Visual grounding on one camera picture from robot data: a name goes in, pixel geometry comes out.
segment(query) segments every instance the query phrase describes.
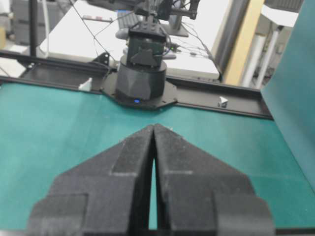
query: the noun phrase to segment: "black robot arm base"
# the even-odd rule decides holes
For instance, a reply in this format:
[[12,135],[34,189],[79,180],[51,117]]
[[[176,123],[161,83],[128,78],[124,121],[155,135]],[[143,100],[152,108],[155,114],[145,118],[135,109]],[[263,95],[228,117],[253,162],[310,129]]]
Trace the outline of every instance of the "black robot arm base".
[[177,103],[177,88],[170,82],[165,81],[163,95],[160,97],[144,100],[137,97],[128,97],[116,90],[118,73],[113,72],[107,76],[101,86],[101,91],[112,98],[115,102],[144,110],[156,110],[170,104]]

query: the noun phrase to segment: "cable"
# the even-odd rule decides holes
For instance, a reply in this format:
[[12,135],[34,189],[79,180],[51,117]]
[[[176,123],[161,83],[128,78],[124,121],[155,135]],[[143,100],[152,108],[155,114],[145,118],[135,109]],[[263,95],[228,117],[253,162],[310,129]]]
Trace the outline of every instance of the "cable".
[[96,33],[95,37],[98,36],[100,33],[102,33],[104,30],[106,30],[112,23],[114,23],[115,21],[124,18],[130,14],[134,13],[133,11],[129,12],[128,14],[121,16],[121,17],[117,17],[115,20],[113,20],[111,23],[109,23],[105,28],[101,29],[98,33]]
[[190,35],[192,35],[193,37],[197,38],[197,39],[200,41],[200,43],[201,43],[202,46],[204,47],[206,53],[208,54],[209,59],[210,59],[210,60],[214,60],[214,58],[213,58],[213,56],[212,56],[212,53],[209,51],[208,47],[207,47],[207,46],[204,44],[204,42],[201,40],[201,38],[199,37],[197,31],[196,31],[194,28],[192,28],[191,26],[189,26],[187,23],[182,22],[182,24],[184,24],[185,26],[187,26],[188,28],[190,28],[192,31],[194,31],[194,33],[195,33],[196,35],[194,35],[194,34],[191,33],[189,30],[186,29],[187,32],[188,32]]
[[49,56],[49,33],[50,33],[50,23],[49,23],[49,16],[48,16],[48,8],[47,8],[47,1],[42,0],[43,5],[43,12],[44,12],[44,21],[45,21],[45,33],[46,33],[46,40],[47,40],[47,50],[45,53],[45,57]]
[[90,32],[90,34],[93,36],[93,39],[102,47],[102,49],[108,53],[108,55],[115,61],[115,58],[113,58],[112,55],[110,55],[110,53],[103,47],[103,45],[99,42],[99,40],[95,37],[95,35],[92,33],[92,31],[90,30],[90,28],[88,27],[88,25],[85,23],[84,19],[82,18],[82,16],[80,15],[80,13],[78,12],[77,8],[74,6],[73,2],[71,0],[69,0],[70,4],[72,5],[73,9],[75,10],[75,12],[77,13],[77,15],[80,17],[81,21],[83,22],[83,24],[85,25],[85,27],[88,29],[88,31]]
[[7,77],[10,77],[10,75],[0,66],[0,70],[2,70],[4,72],[4,74],[7,75]]

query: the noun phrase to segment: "black wire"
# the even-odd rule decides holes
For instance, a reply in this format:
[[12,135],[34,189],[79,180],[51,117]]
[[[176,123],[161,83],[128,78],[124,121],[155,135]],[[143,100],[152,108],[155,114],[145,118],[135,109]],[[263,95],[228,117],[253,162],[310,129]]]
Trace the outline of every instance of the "black wire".
[[121,19],[121,18],[124,18],[124,17],[126,17],[126,16],[128,16],[128,15],[130,15],[130,14],[132,14],[132,13],[134,13],[134,12],[131,11],[131,12],[129,12],[128,14],[126,14],[126,15],[124,15],[124,16],[117,17],[115,20],[113,20],[111,23],[109,23],[105,28],[101,29],[101,30],[95,35],[95,37],[98,36],[100,33],[102,33],[104,30],[106,30],[106,29],[107,29],[112,23],[114,23],[115,21],[117,21],[117,20],[119,20],[119,19]]
[[197,31],[196,31],[194,28],[192,28],[191,26],[189,26],[188,24],[184,23],[184,22],[182,22],[182,24],[184,24],[185,26],[187,26],[188,28],[190,28],[192,31],[195,32],[196,35],[194,35],[194,34],[191,33],[189,30],[186,29],[187,32],[188,32],[190,35],[192,35],[193,37],[197,38],[197,39],[200,41],[200,43],[201,43],[202,46],[204,47],[206,53],[208,54],[209,59],[210,59],[210,60],[214,60],[214,58],[213,58],[213,56],[212,56],[212,53],[209,51],[208,47],[204,44],[204,42],[202,41],[202,39],[199,37]]
[[10,77],[10,75],[0,66],[0,70],[2,70],[4,72],[4,74],[7,75],[7,77]]
[[81,17],[80,13],[78,12],[78,10],[76,9],[76,7],[74,6],[74,4],[72,3],[71,0],[69,0],[70,4],[73,6],[73,9],[76,11],[77,15],[80,17],[81,21],[84,23],[85,27],[88,29],[88,31],[90,32],[90,34],[93,36],[93,39],[102,47],[102,49],[107,52],[109,54],[109,56],[114,60],[115,58],[113,58],[112,55],[110,55],[110,53],[103,47],[103,45],[99,42],[99,40],[95,37],[95,35],[92,33],[92,31],[90,30],[90,28],[88,27],[88,25],[85,23],[84,19]]

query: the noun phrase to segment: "teal backdrop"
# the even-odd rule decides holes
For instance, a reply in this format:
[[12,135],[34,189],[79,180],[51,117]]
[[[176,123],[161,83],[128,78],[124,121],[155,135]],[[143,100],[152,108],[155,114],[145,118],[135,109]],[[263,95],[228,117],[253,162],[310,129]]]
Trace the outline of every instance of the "teal backdrop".
[[263,97],[315,190],[315,0],[304,0],[291,38]]
[[[276,227],[315,227],[315,194],[271,120],[176,106],[148,112],[102,95],[6,84],[0,89],[0,229],[24,229],[55,176],[154,123],[249,175]],[[152,229],[155,192],[153,184]]]

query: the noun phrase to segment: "table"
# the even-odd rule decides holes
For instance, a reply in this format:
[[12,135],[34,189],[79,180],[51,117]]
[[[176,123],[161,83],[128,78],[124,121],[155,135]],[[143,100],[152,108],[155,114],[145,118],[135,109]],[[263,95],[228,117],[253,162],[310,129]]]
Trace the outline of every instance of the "table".
[[[280,27],[287,27],[287,28],[293,28],[295,25],[295,22],[297,20],[297,17],[299,13],[296,12],[291,12],[291,11],[283,11],[283,10],[277,10],[277,9],[272,9],[266,5],[263,5],[261,9],[261,14],[268,18],[270,21],[275,23],[276,25]],[[269,47],[267,49],[266,55],[263,59],[263,63],[261,66],[261,70],[259,73],[259,76],[257,78],[256,82],[256,89],[260,89],[263,79],[265,77],[266,71],[268,69],[268,65],[272,56],[272,53],[275,49],[276,42],[278,40],[279,34],[280,34],[281,29],[278,27],[273,31],[271,41],[269,43]]]
[[[212,48],[217,32],[219,31],[220,24],[215,24],[214,27],[209,31],[208,34],[204,34],[204,24],[205,17],[209,14],[207,12],[207,4],[204,3],[204,7],[200,7],[200,9],[206,10],[204,14],[200,13],[199,19],[197,18],[196,30],[200,33],[200,36],[203,37],[205,42],[207,42],[207,46]],[[85,1],[77,1],[75,3],[75,7],[81,14],[83,15],[93,15],[93,16],[104,16],[105,18],[117,18],[117,13],[113,11],[109,11],[97,6],[92,6],[87,4]],[[218,18],[218,22],[221,23],[224,12],[226,10],[227,3],[223,1],[223,5],[221,7],[221,12],[218,15],[214,16]],[[194,23],[194,21],[184,18],[187,23]],[[87,25],[91,29],[91,31],[96,34],[108,23],[104,22],[95,22],[95,21],[86,21]],[[98,40],[103,44],[104,48],[110,52],[110,54],[115,58],[115,60],[119,60],[123,55],[123,48],[126,47],[126,41],[120,40],[115,37],[115,33],[118,31],[118,22],[114,22],[108,29],[104,32],[100,33],[97,37]],[[77,60],[82,62],[92,61],[97,57],[97,53],[95,52],[95,47],[98,51],[98,54],[103,52],[103,49],[97,44],[93,42],[93,37],[90,35],[77,13],[74,9],[70,9],[68,13],[62,18],[62,20],[57,24],[57,26],[50,33],[50,45],[49,52],[51,57]],[[198,47],[202,47],[200,42],[190,36],[189,38],[184,37],[172,37],[172,41],[183,44],[182,41],[185,41],[191,45],[197,45]],[[47,43],[46,40],[42,42],[40,45],[42,51],[47,51]],[[219,77],[219,72],[216,69],[214,63],[203,57],[193,57],[187,53],[179,54],[177,53],[176,60],[166,60],[165,61],[168,66],[168,75],[173,76],[183,76],[185,78],[205,78],[205,79],[217,79]]]
[[0,111],[0,229],[25,228],[55,176],[153,123],[249,175],[276,227],[315,226],[315,194],[271,120],[175,106],[141,111],[103,95],[18,84],[1,87]]

